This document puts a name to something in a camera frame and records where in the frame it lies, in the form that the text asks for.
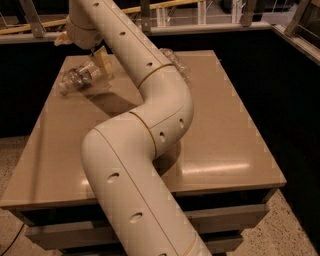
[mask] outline clear plastic bottle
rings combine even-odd
[[[87,88],[91,82],[102,76],[102,72],[93,61],[86,61],[79,66],[75,66],[67,71],[59,83],[60,93],[67,95],[70,92],[75,92]]]

